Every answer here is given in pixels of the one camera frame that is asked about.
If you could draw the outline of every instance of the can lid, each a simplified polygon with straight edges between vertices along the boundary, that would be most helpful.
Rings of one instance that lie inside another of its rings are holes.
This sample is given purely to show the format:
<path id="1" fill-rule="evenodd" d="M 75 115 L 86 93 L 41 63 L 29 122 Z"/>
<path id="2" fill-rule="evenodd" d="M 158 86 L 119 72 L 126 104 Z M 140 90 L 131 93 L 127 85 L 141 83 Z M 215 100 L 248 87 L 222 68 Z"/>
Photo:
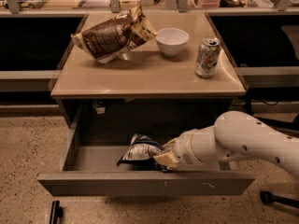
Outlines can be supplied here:
<path id="1" fill-rule="evenodd" d="M 220 44 L 220 40 L 217 37 L 207 37 L 204 39 L 204 44 L 206 46 L 214 47 Z"/>

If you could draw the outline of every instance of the snack bag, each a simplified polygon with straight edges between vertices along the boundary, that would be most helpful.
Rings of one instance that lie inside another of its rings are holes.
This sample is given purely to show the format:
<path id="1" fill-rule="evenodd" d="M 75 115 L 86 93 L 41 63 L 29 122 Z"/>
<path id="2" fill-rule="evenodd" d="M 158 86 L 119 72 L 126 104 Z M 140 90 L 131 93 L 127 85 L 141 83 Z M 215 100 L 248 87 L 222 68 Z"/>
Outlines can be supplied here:
<path id="1" fill-rule="evenodd" d="M 123 53 L 135 49 L 157 35 L 142 7 L 134 7 L 115 18 L 99 23 L 72 40 L 99 63 L 108 63 Z"/>

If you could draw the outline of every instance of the crumpled bag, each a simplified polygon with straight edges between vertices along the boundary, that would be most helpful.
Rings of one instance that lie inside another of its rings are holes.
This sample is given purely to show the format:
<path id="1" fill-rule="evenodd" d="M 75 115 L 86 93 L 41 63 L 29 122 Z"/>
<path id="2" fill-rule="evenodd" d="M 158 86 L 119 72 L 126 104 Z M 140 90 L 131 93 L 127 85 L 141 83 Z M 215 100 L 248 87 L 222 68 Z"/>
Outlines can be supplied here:
<path id="1" fill-rule="evenodd" d="M 160 154 L 164 148 L 157 142 L 150 139 L 144 134 L 135 134 L 131 140 L 131 144 L 122 155 L 117 165 L 122 163 L 135 164 L 139 166 L 147 166 L 149 169 L 163 170 L 153 156 Z"/>
<path id="2" fill-rule="evenodd" d="M 141 6 L 72 35 L 76 46 L 99 63 L 108 63 L 154 38 L 158 33 L 142 12 Z"/>

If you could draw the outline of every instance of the cabinet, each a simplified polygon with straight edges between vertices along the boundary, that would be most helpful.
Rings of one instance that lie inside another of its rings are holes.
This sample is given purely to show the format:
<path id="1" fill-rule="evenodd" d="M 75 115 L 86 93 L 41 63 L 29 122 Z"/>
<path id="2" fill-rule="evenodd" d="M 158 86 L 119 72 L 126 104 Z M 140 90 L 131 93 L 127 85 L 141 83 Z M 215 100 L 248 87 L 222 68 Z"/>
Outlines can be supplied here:
<path id="1" fill-rule="evenodd" d="M 82 30 L 112 18 L 89 14 Z M 157 29 L 177 27 L 191 37 L 177 57 L 167 58 L 154 40 L 108 64 L 73 47 L 64 69 L 53 80 L 56 99 L 69 125 L 59 172 L 38 181 L 53 196 L 239 195 L 254 180 L 233 163 L 210 162 L 173 173 L 116 162 L 134 133 L 164 143 L 182 132 L 212 125 L 230 99 L 246 85 L 222 50 L 215 76 L 194 72 L 199 42 L 215 35 L 203 12 L 146 12 Z M 105 104 L 105 114 L 94 106 Z"/>

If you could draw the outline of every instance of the counter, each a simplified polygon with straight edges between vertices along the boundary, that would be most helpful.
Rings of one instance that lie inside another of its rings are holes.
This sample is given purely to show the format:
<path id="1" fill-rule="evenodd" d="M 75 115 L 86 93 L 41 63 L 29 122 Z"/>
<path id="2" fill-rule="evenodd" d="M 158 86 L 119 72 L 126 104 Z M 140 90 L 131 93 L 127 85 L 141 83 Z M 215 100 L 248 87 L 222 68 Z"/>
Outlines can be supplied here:
<path id="1" fill-rule="evenodd" d="M 113 18 L 114 14 L 90 14 L 82 30 Z M 246 93 L 225 52 L 221 52 L 215 76 L 200 78 L 194 72 L 200 41 L 214 36 L 204 12 L 146 12 L 156 30 L 177 27 L 190 35 L 177 57 L 163 56 L 155 40 L 107 64 L 100 64 L 74 47 L 51 96 L 69 98 L 200 98 L 235 97 Z"/>

